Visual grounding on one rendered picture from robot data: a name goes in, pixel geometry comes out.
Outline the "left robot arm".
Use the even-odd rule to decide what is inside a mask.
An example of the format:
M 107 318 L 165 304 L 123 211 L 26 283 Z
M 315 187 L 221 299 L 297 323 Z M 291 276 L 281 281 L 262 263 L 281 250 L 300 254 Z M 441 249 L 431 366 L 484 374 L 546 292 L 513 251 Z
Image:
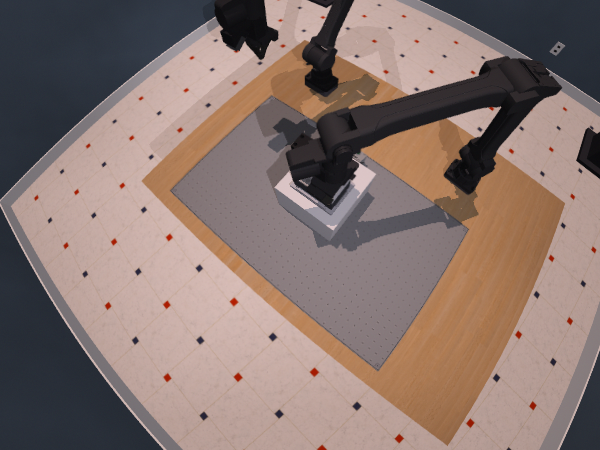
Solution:
M 473 78 L 327 113 L 316 124 L 320 138 L 301 133 L 286 152 L 293 182 L 315 176 L 326 183 L 323 168 L 341 173 L 354 154 L 388 136 L 473 110 L 501 107 L 482 136 L 459 150 L 462 160 L 455 159 L 445 172 L 471 194 L 481 177 L 495 169 L 497 150 L 529 112 L 562 89 L 549 74 L 541 61 L 504 56 L 485 61 L 479 76 Z

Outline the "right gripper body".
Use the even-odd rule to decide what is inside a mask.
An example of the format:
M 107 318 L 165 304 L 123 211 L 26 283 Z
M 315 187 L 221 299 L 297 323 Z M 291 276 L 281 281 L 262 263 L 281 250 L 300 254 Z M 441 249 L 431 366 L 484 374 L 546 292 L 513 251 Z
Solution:
M 258 47 L 260 45 L 260 43 L 262 44 L 262 46 L 265 46 L 266 44 L 268 44 L 269 40 L 272 41 L 276 41 L 278 40 L 278 30 L 275 30 L 269 26 L 267 26 L 267 19 L 266 19 L 266 13 L 262 16 L 259 17 L 259 19 L 264 18 L 264 25 L 265 25 L 265 32 L 266 35 L 263 36 L 262 38 L 260 38 L 258 41 L 254 41 L 254 39 L 247 37 L 245 42 L 251 44 L 254 47 Z M 247 17 L 248 20 L 258 20 L 257 18 L 249 18 Z

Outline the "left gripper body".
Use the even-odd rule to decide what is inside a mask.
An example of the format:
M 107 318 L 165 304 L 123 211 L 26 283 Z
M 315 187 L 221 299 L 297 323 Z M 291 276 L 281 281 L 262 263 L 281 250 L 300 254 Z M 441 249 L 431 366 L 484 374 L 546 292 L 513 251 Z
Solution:
M 323 200 L 326 195 L 333 198 L 340 187 L 347 183 L 358 167 L 359 163 L 353 159 L 348 163 L 347 168 L 343 172 L 337 174 L 327 172 L 322 166 L 326 172 L 326 183 L 314 176 L 307 187 L 307 191 L 319 200 Z

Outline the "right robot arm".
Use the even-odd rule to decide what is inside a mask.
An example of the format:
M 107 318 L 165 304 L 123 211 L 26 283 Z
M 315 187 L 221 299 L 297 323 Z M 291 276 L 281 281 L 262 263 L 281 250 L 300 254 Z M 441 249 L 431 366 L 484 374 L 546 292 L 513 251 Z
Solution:
M 338 83 L 338 78 L 332 76 L 330 70 L 338 51 L 334 46 L 353 2 L 354 0 L 334 0 L 320 32 L 311 38 L 302 52 L 306 65 L 313 66 L 312 75 L 311 71 L 306 74 L 305 81 L 324 92 Z M 258 41 L 266 35 L 264 18 L 259 19 L 266 13 L 264 0 L 216 0 L 214 6 L 216 19 L 223 28 L 220 31 L 222 40 L 234 51 L 240 51 L 247 37 Z M 248 20 L 247 17 L 258 17 L 258 20 Z

